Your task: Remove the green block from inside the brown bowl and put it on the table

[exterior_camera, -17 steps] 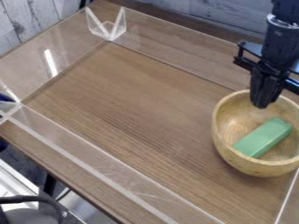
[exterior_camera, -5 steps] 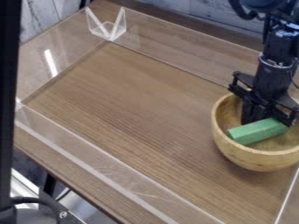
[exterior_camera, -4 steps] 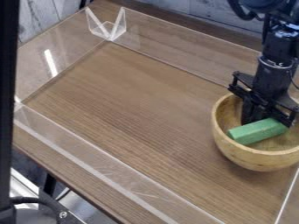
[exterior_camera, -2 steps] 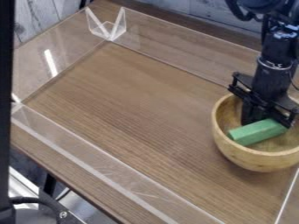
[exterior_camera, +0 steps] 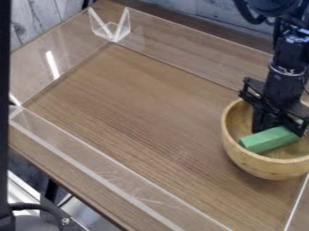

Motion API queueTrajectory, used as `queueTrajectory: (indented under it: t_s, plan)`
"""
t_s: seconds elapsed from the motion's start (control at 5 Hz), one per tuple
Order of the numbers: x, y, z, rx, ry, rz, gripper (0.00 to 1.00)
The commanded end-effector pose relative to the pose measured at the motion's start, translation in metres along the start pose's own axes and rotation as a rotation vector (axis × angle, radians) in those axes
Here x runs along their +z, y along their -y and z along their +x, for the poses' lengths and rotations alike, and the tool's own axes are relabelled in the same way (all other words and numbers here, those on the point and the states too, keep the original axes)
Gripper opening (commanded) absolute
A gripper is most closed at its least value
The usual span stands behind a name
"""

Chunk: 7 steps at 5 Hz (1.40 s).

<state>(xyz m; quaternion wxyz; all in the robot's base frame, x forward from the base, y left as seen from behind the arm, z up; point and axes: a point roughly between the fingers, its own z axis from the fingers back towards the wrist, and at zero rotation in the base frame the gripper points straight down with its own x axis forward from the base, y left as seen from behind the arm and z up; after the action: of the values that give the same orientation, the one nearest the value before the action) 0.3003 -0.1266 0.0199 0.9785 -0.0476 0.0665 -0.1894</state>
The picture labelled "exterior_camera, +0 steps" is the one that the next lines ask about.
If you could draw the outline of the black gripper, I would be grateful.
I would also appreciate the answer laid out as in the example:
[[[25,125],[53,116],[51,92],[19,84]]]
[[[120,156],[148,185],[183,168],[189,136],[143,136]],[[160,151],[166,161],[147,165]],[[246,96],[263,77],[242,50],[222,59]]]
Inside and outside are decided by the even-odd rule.
[[[253,132],[285,126],[300,137],[309,126],[309,106],[301,102],[306,67],[284,69],[269,62],[266,80],[245,77],[239,97],[253,106]]]

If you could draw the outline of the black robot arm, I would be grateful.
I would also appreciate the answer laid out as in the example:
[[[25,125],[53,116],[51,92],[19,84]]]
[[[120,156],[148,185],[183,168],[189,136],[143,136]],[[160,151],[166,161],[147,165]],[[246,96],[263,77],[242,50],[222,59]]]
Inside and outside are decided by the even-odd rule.
[[[309,106],[301,102],[309,83],[309,0],[233,0],[251,24],[273,19],[273,57],[263,81],[246,77],[239,97],[253,106],[253,131],[285,126],[302,136]]]

